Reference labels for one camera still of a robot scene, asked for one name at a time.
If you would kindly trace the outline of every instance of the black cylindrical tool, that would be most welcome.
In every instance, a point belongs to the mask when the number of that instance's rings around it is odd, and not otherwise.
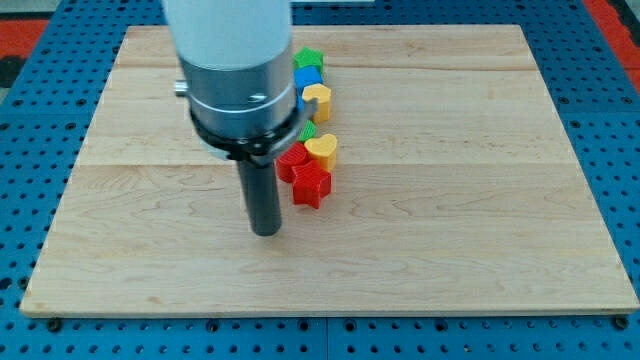
[[[259,166],[238,161],[237,165],[251,230],[260,236],[275,234],[282,225],[282,218],[273,162]]]

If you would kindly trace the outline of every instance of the wood grain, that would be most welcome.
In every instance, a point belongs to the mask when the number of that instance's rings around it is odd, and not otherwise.
[[[35,317],[628,313],[638,300],[517,26],[303,27],[339,139],[320,210],[254,236],[235,167],[127,33],[22,310]]]

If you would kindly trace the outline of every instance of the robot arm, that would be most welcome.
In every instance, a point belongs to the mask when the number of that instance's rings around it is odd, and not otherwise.
[[[280,228],[273,160],[296,140],[289,0],[163,0],[191,120],[218,156],[238,161],[252,230]],[[313,106],[305,106],[311,112]]]

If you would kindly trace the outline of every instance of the green block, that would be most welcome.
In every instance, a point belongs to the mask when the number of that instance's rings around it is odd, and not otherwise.
[[[318,72],[320,72],[320,75],[322,75],[324,69],[324,54],[322,51],[310,49],[305,46],[293,55],[293,67],[295,69],[301,69],[307,66],[315,66]]]
[[[298,141],[304,143],[314,136],[316,136],[316,124],[314,124],[313,121],[307,120],[307,123],[304,124],[304,129],[302,129],[302,132],[298,136]]]

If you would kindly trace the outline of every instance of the yellow heart block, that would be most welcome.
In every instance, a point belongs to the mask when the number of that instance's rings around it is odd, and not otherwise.
[[[325,134],[320,138],[309,139],[305,141],[304,147],[324,170],[331,172],[336,167],[338,138],[335,135]]]
[[[322,84],[313,84],[304,88],[302,99],[318,99],[318,110],[311,117],[315,124],[325,122],[331,117],[331,89]]]

